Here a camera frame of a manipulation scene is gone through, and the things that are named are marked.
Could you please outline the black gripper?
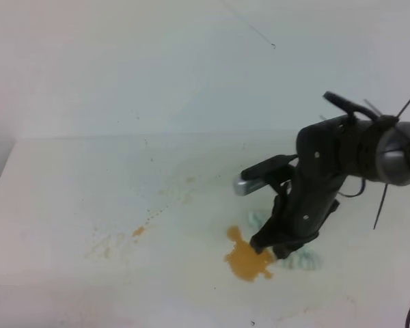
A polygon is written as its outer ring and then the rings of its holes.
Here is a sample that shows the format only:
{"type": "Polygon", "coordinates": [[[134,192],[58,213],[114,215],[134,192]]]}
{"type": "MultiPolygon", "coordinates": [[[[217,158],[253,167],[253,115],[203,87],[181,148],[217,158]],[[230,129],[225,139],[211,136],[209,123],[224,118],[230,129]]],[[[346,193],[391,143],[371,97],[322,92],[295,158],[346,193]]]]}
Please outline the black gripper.
{"type": "Polygon", "coordinates": [[[296,140],[298,163],[285,208],[252,236],[255,253],[271,247],[275,257],[284,260],[316,239],[347,176],[379,181],[378,141],[374,121],[350,120],[345,115],[301,129],[296,140]]]}

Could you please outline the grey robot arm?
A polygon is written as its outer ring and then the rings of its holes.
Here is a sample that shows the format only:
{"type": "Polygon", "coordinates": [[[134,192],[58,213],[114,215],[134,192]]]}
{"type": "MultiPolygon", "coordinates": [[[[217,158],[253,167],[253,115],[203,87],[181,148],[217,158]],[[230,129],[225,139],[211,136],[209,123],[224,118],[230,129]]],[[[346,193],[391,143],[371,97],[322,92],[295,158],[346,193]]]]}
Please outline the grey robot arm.
{"type": "Polygon", "coordinates": [[[276,192],[268,221],[249,244],[287,258],[319,235],[349,176],[387,186],[410,185],[410,122],[393,116],[350,120],[344,116],[299,131],[294,155],[277,155],[253,167],[276,192]]]}

